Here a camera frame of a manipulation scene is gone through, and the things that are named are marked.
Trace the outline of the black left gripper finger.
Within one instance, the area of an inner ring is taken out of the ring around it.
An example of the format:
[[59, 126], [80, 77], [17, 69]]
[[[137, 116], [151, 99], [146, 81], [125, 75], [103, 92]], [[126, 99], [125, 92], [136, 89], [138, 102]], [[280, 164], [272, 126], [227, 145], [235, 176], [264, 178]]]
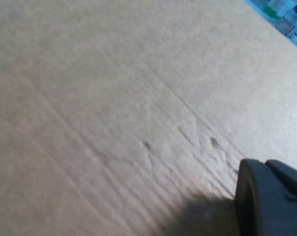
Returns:
[[241, 160], [235, 210], [242, 236], [297, 236], [297, 170], [274, 159]]

